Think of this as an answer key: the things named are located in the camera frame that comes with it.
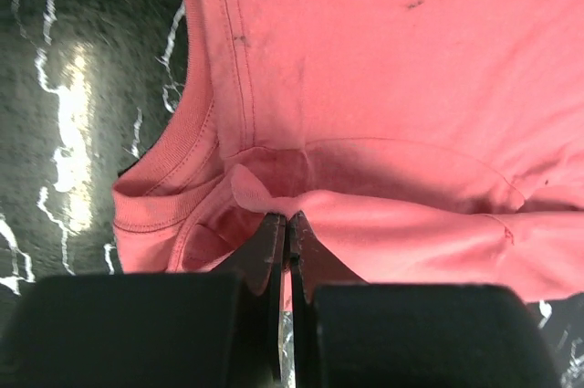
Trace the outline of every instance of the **t-shirt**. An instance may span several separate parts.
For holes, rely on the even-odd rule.
[[[126,272],[301,210],[370,282],[584,290],[584,0],[184,2],[182,100],[113,186]]]

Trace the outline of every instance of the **black marble surface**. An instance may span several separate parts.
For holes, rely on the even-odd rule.
[[[120,272],[110,186],[172,116],[187,48],[182,0],[0,0],[0,329],[39,278]],[[532,309],[584,387],[584,297]]]

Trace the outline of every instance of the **dark stain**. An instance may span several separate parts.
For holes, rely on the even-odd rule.
[[[423,4],[423,0],[412,0],[406,7],[408,9],[414,9],[422,4]]]
[[[234,41],[235,42],[238,41],[238,42],[242,43],[244,46],[249,47],[249,43],[247,42],[247,38],[245,37],[245,35],[234,37]]]

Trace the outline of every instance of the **stitching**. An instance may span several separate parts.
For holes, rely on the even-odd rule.
[[[209,182],[207,182],[207,184],[210,184],[211,182],[213,182],[221,177],[223,177],[223,176],[222,175],[216,176],[213,180],[210,180]],[[216,185],[214,185],[213,188],[211,188],[209,193],[212,192],[215,187],[216,187]],[[148,229],[156,229],[156,230],[162,231],[162,230],[170,228],[171,226],[176,225],[179,222],[183,221],[192,212],[193,212],[193,209],[187,210],[184,213],[180,214],[178,217],[175,216],[173,218],[167,219],[166,221],[158,222],[156,224],[134,225],[134,224],[127,224],[125,222],[115,221],[114,226],[119,228],[120,230],[130,231],[130,232],[138,232],[138,233],[141,232],[140,230],[148,230]]]
[[[207,162],[209,161],[209,159],[211,158],[211,155],[213,155],[213,152],[215,149],[217,149],[219,147],[219,141],[215,140],[213,143],[213,146],[211,147],[211,149],[209,150],[209,152],[205,155],[203,161],[201,162],[201,165],[199,166],[199,168],[194,171],[194,173],[189,176],[189,178],[187,178],[187,180],[181,184],[181,188],[177,193],[181,193],[183,191],[184,188],[186,188],[191,181],[199,174],[201,173],[201,171],[203,170],[204,166],[207,164]]]
[[[172,171],[170,171],[169,173],[164,175],[164,177],[158,183],[156,183],[152,188],[150,188],[143,196],[148,196],[149,194],[151,194],[152,191],[156,190],[158,187],[160,187],[161,185],[166,183],[169,178],[171,178],[173,175],[175,175],[180,169],[182,169],[182,167],[185,164],[188,163],[188,161],[191,159],[193,153],[197,150],[197,147],[201,143],[201,136],[203,135],[204,131],[206,130],[207,124],[209,123],[209,120],[211,119],[211,112],[213,111],[213,107],[214,107],[214,101],[212,101],[211,105],[209,106],[209,110],[207,111],[207,115],[205,116],[203,126],[199,130],[197,140],[194,143],[193,147],[189,150],[189,152],[185,155],[185,157],[181,160],[181,162],[174,169],[172,169]]]
[[[234,82],[234,87],[236,89],[239,89],[239,99],[241,102],[241,106],[242,106],[242,114],[244,117],[244,125],[243,127],[240,125],[240,131],[239,133],[242,134],[242,136],[239,138],[239,149],[243,149],[245,146],[242,142],[244,137],[247,137],[247,119],[245,118],[245,109],[244,109],[244,101],[243,101],[243,97],[242,97],[242,90],[241,90],[241,82],[239,82],[239,68],[237,66],[237,59],[235,57],[235,45],[234,45],[234,40],[233,40],[233,29],[231,26],[231,19],[229,17],[229,13],[226,12],[226,7],[227,7],[227,0],[219,0],[220,3],[220,7],[221,7],[221,14],[223,15],[224,18],[224,31],[225,31],[225,40],[227,42],[227,46],[230,45],[231,43],[231,48],[230,48],[230,53],[231,53],[231,61],[232,61],[232,66],[231,66],[231,74],[232,74],[232,79]]]
[[[229,202],[229,199],[230,199],[229,196],[227,196],[221,202],[218,199],[216,203],[209,204],[208,210],[209,209],[216,209],[217,207],[220,207],[222,205],[227,204]],[[178,258],[176,258],[176,261],[174,262],[175,265],[173,265],[172,267],[169,266],[172,270],[176,270],[181,265],[178,262],[183,260],[183,252],[184,252],[184,249],[186,247],[187,236],[189,235],[189,233],[191,233],[191,230],[193,229],[193,227],[201,221],[202,217],[203,216],[200,213],[198,216],[196,216],[196,217],[194,216],[193,221],[190,222],[188,226],[184,226],[181,229],[181,233],[177,236],[176,241],[175,241],[176,251],[173,250],[173,252],[177,253]]]
[[[431,143],[425,143],[425,142],[416,142],[413,140],[405,140],[405,139],[389,139],[389,138],[385,138],[385,137],[347,137],[347,138],[343,138],[343,139],[322,139],[322,140],[314,140],[313,142],[308,142],[305,144],[305,148],[310,146],[311,144],[316,144],[316,143],[321,143],[321,142],[350,142],[350,141],[357,141],[357,140],[379,140],[382,142],[404,142],[404,143],[412,143],[412,144],[418,144],[421,146],[428,146],[430,148],[435,148],[435,149],[440,149],[442,151],[447,151],[456,155],[460,155],[463,156],[465,158],[468,158],[470,160],[473,160],[477,163],[480,163],[481,165],[483,165],[484,167],[486,167],[488,170],[490,170],[491,172],[499,175],[501,177],[501,179],[503,179],[503,181],[505,181],[505,183],[511,187],[515,192],[517,192],[518,194],[521,195],[521,197],[523,198],[524,201],[526,201],[526,197],[521,193],[521,191],[519,189],[517,189],[514,185],[511,184],[511,182],[509,180],[506,179],[506,177],[500,173],[497,169],[493,168],[492,166],[489,166],[487,163],[483,162],[482,160],[479,160],[478,158],[474,157],[473,155],[469,155],[467,153],[463,153],[463,152],[458,152],[454,149],[450,149],[450,148],[445,148],[443,146],[439,146],[436,144],[431,144]]]
[[[231,246],[231,244],[230,244],[230,243],[229,243],[227,240],[225,240],[225,238],[224,238],[224,237],[222,237],[222,236],[218,235],[216,231],[214,231],[213,229],[209,228],[207,225],[203,225],[203,224],[201,224],[201,221],[200,221],[200,220],[199,220],[199,222],[197,222],[197,225],[198,225],[198,226],[202,226],[203,228],[205,228],[205,229],[206,229],[207,231],[209,231],[210,233],[213,233],[213,234],[214,234],[214,235],[215,235],[217,238],[221,239],[221,240],[223,241],[223,243],[225,243],[227,246]],[[189,260],[199,260],[199,261],[208,261],[208,260],[207,260],[207,259],[205,259],[205,258],[196,257],[196,256],[194,256],[194,255],[192,255],[192,254],[183,254],[183,255],[182,255],[182,259],[189,259]]]
[[[511,245],[515,244],[515,236],[513,235],[513,232],[509,229],[509,227],[505,224],[505,222],[503,222],[495,215],[480,214],[480,216],[490,217],[494,219],[496,222],[498,222],[500,225],[502,225],[503,228],[505,229],[505,239],[508,240],[511,243]]]
[[[244,18],[241,14],[241,6],[239,5],[239,0],[235,0],[237,4],[237,13],[239,14],[239,21],[241,22],[242,32],[245,33]],[[252,77],[249,71],[249,58],[247,56],[247,45],[242,43],[245,53],[245,71],[247,72],[247,79],[249,82],[249,94],[252,102],[252,147],[256,144],[256,101],[254,98],[254,89],[252,86]]]

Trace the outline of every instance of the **pink t-shirt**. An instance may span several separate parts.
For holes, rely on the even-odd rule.
[[[368,281],[584,290],[584,0],[185,5],[181,103],[113,187],[126,272],[303,210]]]

